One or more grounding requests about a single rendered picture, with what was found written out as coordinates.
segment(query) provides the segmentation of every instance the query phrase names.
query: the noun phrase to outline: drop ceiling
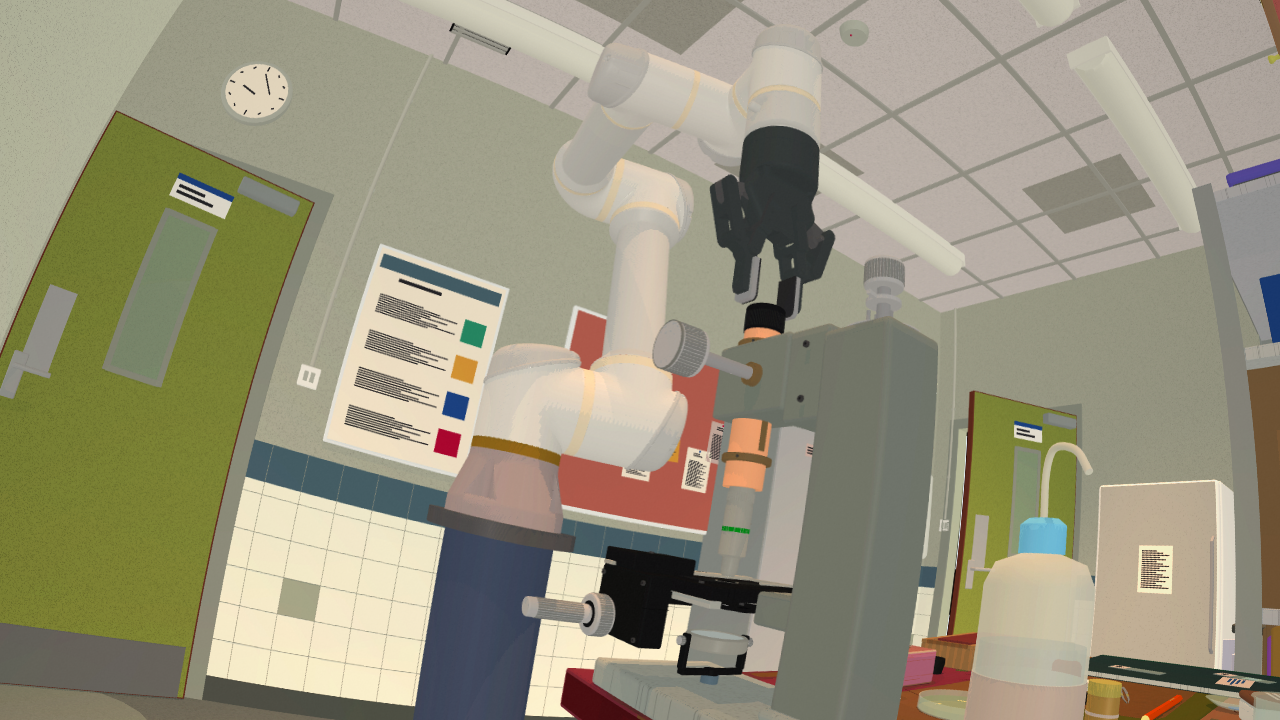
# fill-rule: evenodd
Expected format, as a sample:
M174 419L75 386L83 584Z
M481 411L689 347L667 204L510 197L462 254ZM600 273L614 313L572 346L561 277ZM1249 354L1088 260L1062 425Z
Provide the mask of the drop ceiling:
M315 6L317 0L294 0ZM937 310L974 305L1201 245L1178 224L1066 54L1108 36L1197 186L1280 159L1280 64L1258 0L1082 0L1037 28L1018 0L513 0L602 45L621 42L732 82L769 24L822 45L823 151L964 251L947 277L818 196L818 224L859 263L906 264ZM340 19L584 118L584 83L499 55L398 0L344 0ZM841 42L859 19L865 45ZM695 138L653 126L639 146L714 182ZM1097 182L1093 169L1107 179Z

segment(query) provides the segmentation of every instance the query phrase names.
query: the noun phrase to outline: red square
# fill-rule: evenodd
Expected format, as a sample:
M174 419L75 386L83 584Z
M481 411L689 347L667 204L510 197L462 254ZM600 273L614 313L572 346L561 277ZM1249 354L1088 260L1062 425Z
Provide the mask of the red square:
M435 434L435 451L440 455L457 457L460 445L462 445L462 436L458 433L440 429Z

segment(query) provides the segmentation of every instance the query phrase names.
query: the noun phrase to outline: orange pencil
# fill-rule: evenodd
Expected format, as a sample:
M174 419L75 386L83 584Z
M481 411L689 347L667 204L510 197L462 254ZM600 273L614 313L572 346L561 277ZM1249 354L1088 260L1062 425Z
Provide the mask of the orange pencil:
M1143 715L1142 720L1156 720L1156 717L1160 717L1161 715L1169 712L1170 710L1174 708L1175 705L1178 705L1181 701L1183 701L1183 696L1175 694L1174 697L1171 697L1167 701L1165 701L1165 703L1161 705L1160 707L1157 707L1157 708L1152 710L1151 712L1147 712L1146 715Z

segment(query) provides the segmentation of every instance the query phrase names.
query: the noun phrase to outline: white refrigerator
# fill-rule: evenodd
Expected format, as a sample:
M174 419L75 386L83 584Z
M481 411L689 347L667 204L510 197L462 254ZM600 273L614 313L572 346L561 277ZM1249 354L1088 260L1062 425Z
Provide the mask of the white refrigerator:
M1233 670L1235 501L1219 480L1102 486L1091 656Z

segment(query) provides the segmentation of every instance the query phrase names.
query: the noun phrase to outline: floor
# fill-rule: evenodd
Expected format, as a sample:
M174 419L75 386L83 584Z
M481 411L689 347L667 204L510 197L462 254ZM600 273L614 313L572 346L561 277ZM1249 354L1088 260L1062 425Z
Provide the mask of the floor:
M296 720L293 715L165 697L119 696L0 684L0 720ZM549 720L526 717L525 720Z

